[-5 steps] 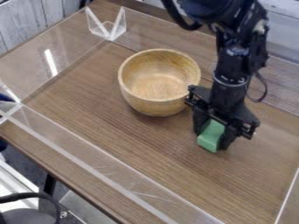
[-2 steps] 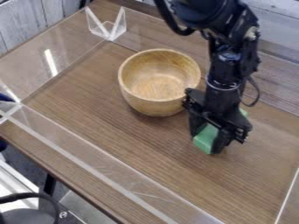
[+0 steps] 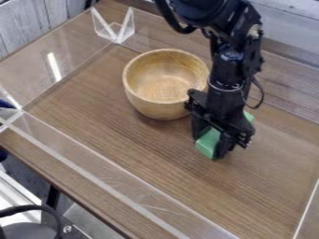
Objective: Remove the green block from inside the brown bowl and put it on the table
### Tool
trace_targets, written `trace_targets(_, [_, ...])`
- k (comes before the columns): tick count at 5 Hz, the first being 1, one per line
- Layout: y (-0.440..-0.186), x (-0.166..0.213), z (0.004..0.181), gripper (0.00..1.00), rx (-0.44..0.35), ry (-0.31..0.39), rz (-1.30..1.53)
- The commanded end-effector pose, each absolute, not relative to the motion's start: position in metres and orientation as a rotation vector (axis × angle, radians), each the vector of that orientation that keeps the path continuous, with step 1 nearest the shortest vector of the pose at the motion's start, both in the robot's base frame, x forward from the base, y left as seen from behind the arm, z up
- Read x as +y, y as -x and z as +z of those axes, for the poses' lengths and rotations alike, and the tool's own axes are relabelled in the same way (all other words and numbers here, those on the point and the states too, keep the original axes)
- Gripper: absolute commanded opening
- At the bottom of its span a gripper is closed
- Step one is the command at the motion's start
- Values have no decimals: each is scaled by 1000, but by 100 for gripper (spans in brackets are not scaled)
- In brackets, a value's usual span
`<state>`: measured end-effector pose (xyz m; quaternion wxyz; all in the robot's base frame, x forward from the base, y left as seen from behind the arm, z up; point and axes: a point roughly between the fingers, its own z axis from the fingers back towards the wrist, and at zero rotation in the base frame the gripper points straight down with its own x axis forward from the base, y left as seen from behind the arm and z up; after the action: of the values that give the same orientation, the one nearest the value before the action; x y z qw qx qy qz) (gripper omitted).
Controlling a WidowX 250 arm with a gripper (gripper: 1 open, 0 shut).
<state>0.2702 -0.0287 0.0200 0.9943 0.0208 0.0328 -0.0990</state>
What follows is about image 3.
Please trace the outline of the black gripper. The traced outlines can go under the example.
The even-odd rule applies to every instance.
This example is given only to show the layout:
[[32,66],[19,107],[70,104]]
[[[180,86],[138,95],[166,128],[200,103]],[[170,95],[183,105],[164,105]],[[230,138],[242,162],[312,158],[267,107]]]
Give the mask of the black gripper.
[[[208,114],[192,116],[192,113],[211,113],[219,118],[230,118],[235,112],[244,110],[254,82],[255,78],[248,77],[234,84],[226,84],[214,77],[210,77],[207,91],[195,89],[187,91],[188,99],[184,103],[184,108],[192,118],[192,137],[195,141],[211,129],[211,116]],[[235,136],[222,133],[216,142],[215,158],[222,159],[234,150],[235,145]]]

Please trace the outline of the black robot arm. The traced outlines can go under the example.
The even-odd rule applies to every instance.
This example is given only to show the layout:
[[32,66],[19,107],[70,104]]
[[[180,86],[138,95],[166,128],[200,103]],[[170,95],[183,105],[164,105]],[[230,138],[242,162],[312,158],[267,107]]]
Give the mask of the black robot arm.
[[191,89],[186,109],[192,116],[198,150],[218,160],[251,143],[254,115],[248,109],[255,74],[264,59],[260,52],[262,16],[250,0],[155,0],[172,29],[183,35],[200,31],[211,42],[212,71],[204,90]]

